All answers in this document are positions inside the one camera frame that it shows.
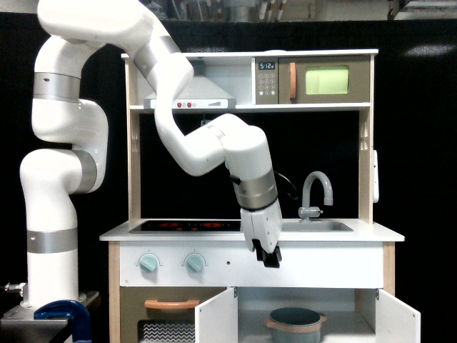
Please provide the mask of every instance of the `control knob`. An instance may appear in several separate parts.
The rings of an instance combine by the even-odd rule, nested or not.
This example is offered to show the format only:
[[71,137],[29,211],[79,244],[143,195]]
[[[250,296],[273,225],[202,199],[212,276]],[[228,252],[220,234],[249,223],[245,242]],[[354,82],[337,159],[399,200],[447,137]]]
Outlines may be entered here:
[[159,265],[159,259],[154,254],[144,254],[139,260],[140,268],[147,272],[153,272]]
[[184,265],[190,272],[198,273],[205,266],[205,260],[200,254],[190,254],[184,260]]

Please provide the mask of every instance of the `kitchen sink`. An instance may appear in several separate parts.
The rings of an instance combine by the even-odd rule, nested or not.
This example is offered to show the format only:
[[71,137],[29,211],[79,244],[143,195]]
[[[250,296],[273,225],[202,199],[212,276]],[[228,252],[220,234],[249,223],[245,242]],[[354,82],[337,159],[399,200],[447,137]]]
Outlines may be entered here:
[[305,221],[283,223],[283,232],[353,232],[350,227],[338,222]]

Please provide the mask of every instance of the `faucet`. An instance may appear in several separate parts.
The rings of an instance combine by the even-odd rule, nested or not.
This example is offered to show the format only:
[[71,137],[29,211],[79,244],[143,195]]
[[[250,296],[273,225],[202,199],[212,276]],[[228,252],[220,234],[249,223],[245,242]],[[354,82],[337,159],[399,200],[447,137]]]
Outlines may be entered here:
[[309,197],[311,193],[311,185],[315,179],[319,179],[323,186],[324,198],[323,204],[327,206],[333,205],[333,190],[328,177],[321,171],[313,171],[305,180],[303,185],[303,197],[301,200],[301,207],[298,209],[298,215],[301,218],[300,222],[309,221],[309,218],[316,218],[323,213],[318,207],[309,206]]

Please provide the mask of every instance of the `stovetop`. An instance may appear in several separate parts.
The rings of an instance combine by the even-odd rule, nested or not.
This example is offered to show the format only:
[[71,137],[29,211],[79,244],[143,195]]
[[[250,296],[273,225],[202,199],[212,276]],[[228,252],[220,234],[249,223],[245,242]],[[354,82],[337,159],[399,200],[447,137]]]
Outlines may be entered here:
[[152,232],[240,232],[239,220],[163,220],[153,219],[130,230],[131,234],[149,234]]

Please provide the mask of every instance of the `cooking pot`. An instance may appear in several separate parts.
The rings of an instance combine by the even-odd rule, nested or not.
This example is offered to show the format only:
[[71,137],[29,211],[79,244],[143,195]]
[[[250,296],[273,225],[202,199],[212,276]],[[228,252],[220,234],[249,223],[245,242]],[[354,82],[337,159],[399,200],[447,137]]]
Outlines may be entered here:
[[319,343],[325,314],[300,307],[275,309],[265,319],[274,343]]

